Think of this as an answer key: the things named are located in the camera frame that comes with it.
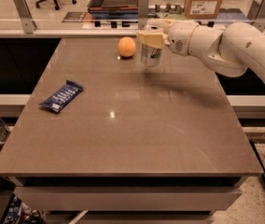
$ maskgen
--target blue packet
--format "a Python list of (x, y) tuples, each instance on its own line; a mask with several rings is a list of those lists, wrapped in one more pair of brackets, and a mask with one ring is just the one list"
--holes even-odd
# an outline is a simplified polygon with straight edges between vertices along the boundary
[(83, 87), (74, 81), (66, 80), (66, 84), (54, 92), (47, 100), (40, 103), (56, 113), (63, 110), (80, 92)]

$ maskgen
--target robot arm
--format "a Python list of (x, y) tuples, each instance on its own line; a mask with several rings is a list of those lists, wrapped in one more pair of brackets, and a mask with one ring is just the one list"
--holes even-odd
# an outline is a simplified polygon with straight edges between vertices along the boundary
[(148, 22), (149, 27), (154, 25), (167, 33), (164, 43), (172, 52), (197, 57), (226, 77), (239, 77), (250, 68), (265, 83), (265, 35), (255, 27), (235, 22), (221, 31), (193, 21)]

